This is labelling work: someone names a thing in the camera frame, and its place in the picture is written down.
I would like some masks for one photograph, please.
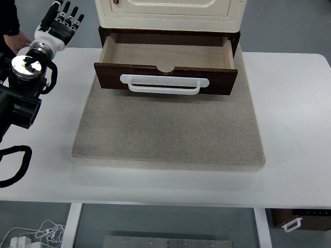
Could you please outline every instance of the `open drawer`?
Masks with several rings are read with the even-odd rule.
[[[233,56],[239,33],[230,37],[118,30],[104,36],[100,61],[94,65],[102,88],[181,95],[231,93],[238,73]]]

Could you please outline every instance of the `gray felt pad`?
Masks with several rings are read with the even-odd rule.
[[[240,46],[230,96],[160,95],[92,86],[72,155],[76,164],[256,171],[265,158]]]

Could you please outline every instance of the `black wire loop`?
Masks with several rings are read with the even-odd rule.
[[[7,149],[0,150],[0,162],[3,158],[3,156],[13,154],[13,153],[16,153],[19,151],[24,151],[24,156],[22,159],[22,165],[21,165],[20,169],[15,174],[15,176],[13,176],[12,178],[9,178],[4,181],[0,181],[0,188],[5,188],[8,186],[11,186],[14,183],[18,182],[19,180],[21,180],[24,177],[24,175],[29,167],[30,160],[32,157],[32,150],[31,150],[30,146],[13,146],[13,147],[10,147]]]

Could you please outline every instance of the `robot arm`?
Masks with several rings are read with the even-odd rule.
[[[66,48],[84,18],[81,14],[73,21],[77,6],[66,18],[70,2],[65,4],[59,14],[62,4],[63,0],[57,0],[50,7],[37,27],[35,40],[26,55],[10,60],[0,53],[0,143],[10,125],[28,129],[33,124],[41,105],[39,96],[48,94],[56,84],[57,67],[52,59],[57,52]],[[50,84],[47,84],[45,78],[47,68],[52,70]],[[3,85],[6,78],[9,87]],[[17,151],[25,151],[22,166],[14,177],[0,181],[0,188],[14,184],[27,170],[31,158],[29,147],[16,146],[0,150],[0,161],[4,155]]]

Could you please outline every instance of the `white drawer handle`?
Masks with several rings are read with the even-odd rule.
[[[122,83],[128,84],[129,89],[131,91],[146,92],[146,93],[195,95],[199,93],[201,87],[207,87],[209,85],[208,79],[200,79],[197,77],[184,78],[184,77],[176,77],[176,76],[122,74],[119,79]],[[194,87],[194,88],[193,89],[170,88],[170,87],[168,88],[162,86]]]
[[[302,220],[302,218],[296,218],[296,219],[294,219],[294,220],[292,220],[292,221],[286,223],[285,225],[283,225],[282,228],[284,228],[284,231],[285,231],[286,233],[289,233],[289,232],[291,232],[291,231],[293,231],[293,230],[295,230],[295,229],[301,227],[301,220]]]

